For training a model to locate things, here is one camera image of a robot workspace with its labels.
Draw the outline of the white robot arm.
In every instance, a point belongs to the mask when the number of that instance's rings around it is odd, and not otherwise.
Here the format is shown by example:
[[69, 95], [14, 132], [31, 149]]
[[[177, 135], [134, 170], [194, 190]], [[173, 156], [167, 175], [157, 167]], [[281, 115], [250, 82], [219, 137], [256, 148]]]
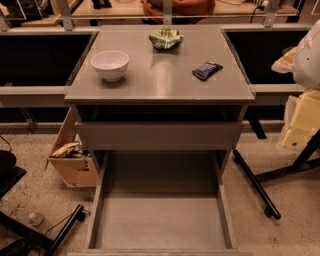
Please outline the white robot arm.
[[306, 89], [320, 89], [320, 20], [299, 42], [293, 62], [294, 81]]

